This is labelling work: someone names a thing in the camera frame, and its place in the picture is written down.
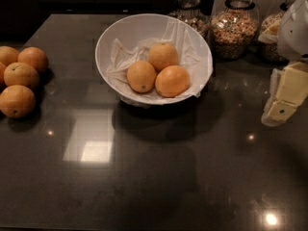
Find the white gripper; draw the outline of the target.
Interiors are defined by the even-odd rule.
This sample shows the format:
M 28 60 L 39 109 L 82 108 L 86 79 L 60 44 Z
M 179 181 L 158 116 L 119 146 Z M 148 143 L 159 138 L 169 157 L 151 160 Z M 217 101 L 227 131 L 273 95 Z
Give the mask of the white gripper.
M 274 127 L 285 123 L 308 97 L 308 0 L 295 0 L 284 14 L 277 42 L 278 54 L 290 62 L 270 77 L 270 97 L 261 121 Z

